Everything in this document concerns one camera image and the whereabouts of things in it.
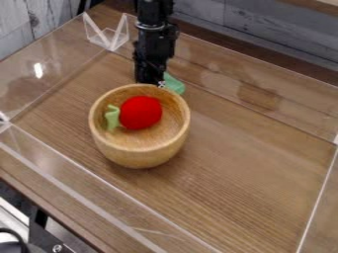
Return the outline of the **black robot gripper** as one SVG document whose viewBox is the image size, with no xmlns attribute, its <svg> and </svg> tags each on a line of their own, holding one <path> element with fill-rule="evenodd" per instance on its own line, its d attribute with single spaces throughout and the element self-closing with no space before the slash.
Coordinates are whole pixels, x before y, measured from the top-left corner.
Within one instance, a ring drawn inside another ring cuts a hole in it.
<svg viewBox="0 0 338 253">
<path fill-rule="evenodd" d="M 178 25 L 170 21 L 157 25 L 138 21 L 135 26 L 139 34 L 134 43 L 135 79 L 139 83 L 149 82 L 165 88 L 166 63 L 174 57 L 175 41 L 179 36 Z"/>
</svg>

